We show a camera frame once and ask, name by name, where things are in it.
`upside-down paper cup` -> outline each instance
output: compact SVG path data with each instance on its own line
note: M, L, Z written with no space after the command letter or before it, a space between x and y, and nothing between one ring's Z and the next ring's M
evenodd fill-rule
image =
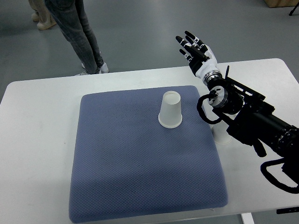
M175 128L181 124L181 96L177 92L164 93L158 119L160 124L166 128Z
M233 137L227 133L227 128L228 124L223 120L212 127L212 134L216 143L221 145L230 143Z

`person's leg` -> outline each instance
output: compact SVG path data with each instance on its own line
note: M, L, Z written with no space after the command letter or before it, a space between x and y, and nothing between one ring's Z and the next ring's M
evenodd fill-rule
M45 0L46 7L59 25L66 40L71 43L77 56L83 62L86 72L97 74L99 68L94 60L93 50L83 32L75 0L69 2L67 6L60 6L59 2L53 4L51 0Z
M33 21L39 21L39 14L38 14L38 11L36 9L36 6L34 5L33 1L32 0L28 0L29 4L30 4L30 7L35 11L32 15L31 15L31 18Z
M77 9L77 13L78 13L78 17L79 17L82 29L83 29L83 31L88 39L88 42L93 50L94 60L97 64L97 66L100 68L104 64L104 61L100 54L97 39L93 33L93 30L89 26L88 18L85 13L85 10L84 10L83 0L76 0L75 5L76 5L76 9Z

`sneaker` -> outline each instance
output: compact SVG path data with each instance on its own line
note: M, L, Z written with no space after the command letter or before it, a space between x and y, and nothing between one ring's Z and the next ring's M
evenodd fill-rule
M109 68L106 64L106 62L104 62L104 64L102 65L102 67L100 67L100 70L102 73L109 73Z
M50 27L53 27L54 25L56 25L57 23L55 21L49 23L49 24L43 24L41 22L38 22L37 24L37 28L39 30L45 30L45 29L49 29Z
M86 71L84 71L84 72L81 72L80 74L77 74L74 76L86 76L86 75L91 75L91 74L88 74L88 73L86 73Z
M32 18L32 20L35 21L35 22L39 21L39 14L38 14L38 12L33 13L33 14L31 15L31 18Z

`table leg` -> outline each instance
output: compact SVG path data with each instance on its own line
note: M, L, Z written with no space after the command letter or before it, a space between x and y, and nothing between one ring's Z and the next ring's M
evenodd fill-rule
M254 224L251 213L242 213L241 217L242 217L243 224Z
M293 12L295 11L295 9L297 8L299 6L299 2L297 3L297 5L295 6L295 8L290 12L290 14L289 15L292 15L293 14Z

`white sneaker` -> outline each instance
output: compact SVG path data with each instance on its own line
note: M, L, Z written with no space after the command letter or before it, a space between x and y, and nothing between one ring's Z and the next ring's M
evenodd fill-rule
M106 62L104 62L104 64L102 65L102 67L100 67L100 70L102 73L109 73L109 68L106 64Z
M74 76L86 76L86 75L93 75L93 74L88 74L88 73L86 73L86 71L84 71L84 72L81 72L80 74L77 74Z

